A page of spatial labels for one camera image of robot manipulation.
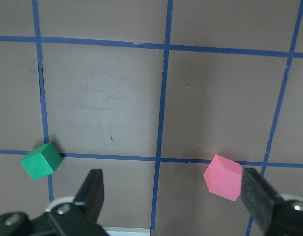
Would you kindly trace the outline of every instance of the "silver bolt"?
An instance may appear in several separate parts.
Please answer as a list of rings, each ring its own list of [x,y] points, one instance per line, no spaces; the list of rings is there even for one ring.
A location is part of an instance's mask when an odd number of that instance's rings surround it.
[[[7,220],[5,220],[5,225],[11,226],[15,224],[20,218],[20,215],[15,213],[11,217],[9,217]]]
[[[57,213],[62,215],[67,213],[70,210],[70,206],[68,203],[65,203],[63,206],[61,206],[59,209],[57,209]]]
[[[303,211],[303,203],[302,202],[293,202],[292,206],[294,210]]]

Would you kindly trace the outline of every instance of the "cube face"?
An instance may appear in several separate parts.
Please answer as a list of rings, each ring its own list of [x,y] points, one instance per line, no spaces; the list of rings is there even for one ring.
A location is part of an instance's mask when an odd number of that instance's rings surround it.
[[[204,173],[209,192],[235,201],[241,193],[242,172],[240,164],[215,155]]]
[[[33,180],[54,173],[61,162],[62,158],[52,143],[35,148],[21,160]]]

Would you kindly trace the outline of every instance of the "scratch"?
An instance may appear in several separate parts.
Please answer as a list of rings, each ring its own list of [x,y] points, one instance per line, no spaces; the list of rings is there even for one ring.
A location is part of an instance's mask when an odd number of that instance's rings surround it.
[[[109,131],[110,131],[110,138],[111,138],[111,141],[113,141],[112,132],[111,132],[110,129],[109,129]]]

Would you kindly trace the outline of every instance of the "screw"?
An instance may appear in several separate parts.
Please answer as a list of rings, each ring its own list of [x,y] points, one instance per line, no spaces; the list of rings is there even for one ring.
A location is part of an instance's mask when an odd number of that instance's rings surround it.
[[[15,224],[20,218],[20,215],[15,213],[11,217],[9,217],[7,220],[5,220],[5,225],[11,226]]]
[[[62,215],[65,214],[69,211],[71,207],[69,206],[68,203],[65,203],[63,206],[61,206],[59,209],[57,209],[57,213]]]
[[[302,202],[293,202],[292,206],[294,210],[303,211],[303,203]]]

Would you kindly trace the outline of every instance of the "grid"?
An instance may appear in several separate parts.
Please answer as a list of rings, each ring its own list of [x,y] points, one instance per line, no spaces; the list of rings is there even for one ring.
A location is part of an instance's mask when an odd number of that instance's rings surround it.
[[[220,54],[243,54],[243,55],[254,55],[254,56],[269,56],[269,57],[280,57],[287,58],[286,67],[284,70],[282,83],[278,100],[275,107],[275,113],[272,121],[272,125],[269,131],[269,139],[266,146],[266,153],[262,162],[253,161],[238,161],[241,165],[259,166],[261,167],[262,176],[265,174],[266,168],[269,167],[285,167],[285,168],[303,168],[303,164],[297,163],[272,163],[268,162],[270,157],[272,140],[275,135],[275,128],[278,122],[280,108],[283,102],[284,92],[287,86],[288,73],[292,65],[293,58],[303,58],[303,53],[295,52],[297,36],[299,27],[303,15],[303,0],[301,0],[290,48],[288,52],[279,51],[268,51],[268,50],[253,50],[253,49],[237,49],[237,48],[216,48],[216,47],[202,47],[202,46],[187,46],[187,45],[172,45],[170,44],[171,36],[171,24],[173,15],[173,0],[168,0],[167,3],[167,15],[166,15],[166,27],[165,27],[165,43],[144,43],[135,44],[132,42],[125,41],[110,41],[110,40],[97,40],[97,39],[80,39],[80,38],[62,38],[62,37],[42,37],[40,33],[39,24],[39,11],[38,11],[38,0],[32,0],[32,12],[34,20],[34,32],[35,36],[4,36],[0,35],[0,41],[7,42],[34,42],[37,50],[38,60],[38,74],[39,74],[39,86],[40,86],[40,105],[41,105],[41,118],[44,135],[44,143],[49,142],[48,134],[48,120],[47,120],[47,109],[46,99],[44,90],[44,78],[43,78],[43,52],[42,43],[63,43],[63,44],[82,44],[82,45],[102,45],[102,46],[113,46],[113,47],[126,47],[126,48],[143,48],[143,49],[161,49],[164,50],[164,62],[163,62],[163,73],[162,73],[162,85],[161,85],[161,97],[159,106],[159,121],[158,121],[158,135],[157,135],[157,150],[156,157],[143,157],[143,156],[121,156],[121,155],[99,155],[99,154],[80,154],[80,153],[61,153],[62,157],[70,158],[90,158],[90,159],[110,159],[110,160],[135,160],[135,161],[152,161],[155,162],[154,171],[154,186],[153,186],[153,198],[152,198],[152,210],[151,210],[151,225],[150,229],[155,229],[156,219],[156,206],[157,206],[157,193],[159,183],[159,171],[161,162],[173,162],[173,163],[205,163],[209,164],[211,160],[206,159],[180,159],[180,158],[165,158],[161,157],[162,147],[162,134],[164,124],[164,113],[165,113],[165,92],[166,92],[166,80],[168,72],[168,61],[169,52],[174,51],[187,51],[187,52],[205,52],[205,53],[220,53]],[[0,154],[16,154],[26,155],[28,151],[21,150],[5,150],[0,149]],[[48,189],[49,189],[49,200],[53,201],[53,181],[52,175],[48,176]],[[247,225],[246,235],[248,236],[251,231],[253,224],[253,218],[250,217]]]

